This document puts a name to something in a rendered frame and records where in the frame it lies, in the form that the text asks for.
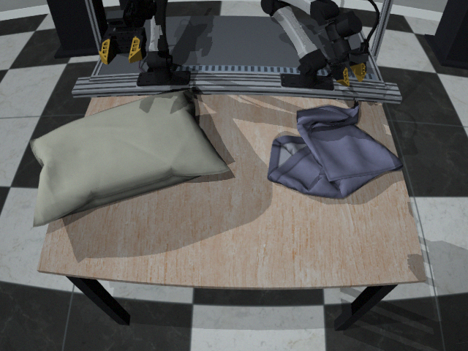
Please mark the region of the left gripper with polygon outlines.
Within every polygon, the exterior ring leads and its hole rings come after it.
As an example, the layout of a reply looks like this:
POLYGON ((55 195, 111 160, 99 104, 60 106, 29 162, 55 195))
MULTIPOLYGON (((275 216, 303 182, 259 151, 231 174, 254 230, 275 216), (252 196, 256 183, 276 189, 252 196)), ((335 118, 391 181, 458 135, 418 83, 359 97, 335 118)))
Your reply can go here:
MULTIPOLYGON (((343 86, 348 87, 350 86, 350 82, 349 82, 347 66, 346 64, 341 64, 343 62, 350 60, 348 53, 344 55, 342 54, 343 52, 347 52, 348 50, 351 50, 348 39, 335 42, 331 44, 331 46, 336 56, 335 58, 327 60, 328 63, 332 63, 329 65, 331 69, 331 74, 335 78, 337 83, 340 83, 343 86), (341 60, 339 61, 339 59, 341 60)), ((357 64, 355 62, 349 61, 349 65, 352 71, 354 72, 356 78, 358 79, 358 81, 362 82, 366 75, 366 62, 363 62, 362 64, 357 64)))

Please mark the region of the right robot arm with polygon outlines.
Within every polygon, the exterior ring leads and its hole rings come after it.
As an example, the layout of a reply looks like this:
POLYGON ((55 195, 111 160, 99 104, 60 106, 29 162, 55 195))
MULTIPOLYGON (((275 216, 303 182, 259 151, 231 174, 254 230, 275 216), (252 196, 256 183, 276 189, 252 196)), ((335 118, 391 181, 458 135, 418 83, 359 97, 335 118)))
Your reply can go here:
POLYGON ((188 85, 189 71, 170 71, 173 57, 169 55, 166 37, 168 0, 131 0, 131 3, 127 3, 127 1, 119 0, 121 10, 108 11, 106 20, 111 28, 124 30, 136 28, 134 20, 143 27, 145 21, 151 19, 151 41, 146 63, 148 68, 154 71, 141 72, 137 79, 137 86, 188 85))

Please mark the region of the grey slotted metal crossbar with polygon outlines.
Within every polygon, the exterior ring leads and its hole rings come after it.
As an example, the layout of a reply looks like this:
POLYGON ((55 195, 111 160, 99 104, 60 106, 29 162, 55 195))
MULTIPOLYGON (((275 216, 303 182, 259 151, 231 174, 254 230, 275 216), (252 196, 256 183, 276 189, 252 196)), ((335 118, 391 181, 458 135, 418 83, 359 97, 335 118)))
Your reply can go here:
POLYGON ((78 78, 72 95, 75 97, 103 97, 121 95, 166 94, 192 89, 193 94, 258 94, 295 97, 352 99, 401 104, 402 97, 396 83, 382 86, 333 83, 334 89, 283 87, 281 79, 266 78, 189 78, 188 85, 137 86, 137 79, 90 81, 78 78))

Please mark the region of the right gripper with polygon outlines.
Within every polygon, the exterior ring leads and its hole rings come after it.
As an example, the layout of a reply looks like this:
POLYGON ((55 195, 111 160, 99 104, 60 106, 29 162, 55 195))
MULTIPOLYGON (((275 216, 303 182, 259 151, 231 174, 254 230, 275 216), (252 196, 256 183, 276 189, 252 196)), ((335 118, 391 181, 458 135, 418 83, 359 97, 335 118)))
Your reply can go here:
MULTIPOLYGON (((137 21, 134 20, 134 22, 136 27, 141 27, 137 21)), ((101 39, 99 46, 102 63, 109 64, 116 57, 116 54, 122 53, 129 53, 129 63, 143 60, 147 56, 146 41, 144 27, 109 31, 108 37, 101 39)))

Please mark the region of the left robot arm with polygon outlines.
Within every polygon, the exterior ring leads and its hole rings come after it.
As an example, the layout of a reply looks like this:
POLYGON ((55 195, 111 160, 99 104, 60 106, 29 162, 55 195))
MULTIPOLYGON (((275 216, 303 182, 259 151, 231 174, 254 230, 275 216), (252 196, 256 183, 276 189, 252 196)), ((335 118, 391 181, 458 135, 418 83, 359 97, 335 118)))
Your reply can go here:
MULTIPOLYGON (((279 22, 294 44, 300 58, 301 65, 298 67, 298 70, 301 71, 300 74, 281 74, 281 85, 283 87, 332 91, 334 89, 332 77, 317 76, 317 71, 327 65, 326 57, 309 39, 290 5, 306 12, 310 18, 317 21, 319 26, 328 23, 325 30, 330 42, 333 41, 333 43, 361 32, 361 20, 355 16, 352 10, 341 14, 338 5, 331 0, 274 0, 274 2, 273 0, 261 0, 263 11, 279 22)), ((369 60, 368 48, 369 43, 367 44, 366 39, 364 39, 359 48, 342 54, 348 53, 350 61, 362 64, 369 60)))

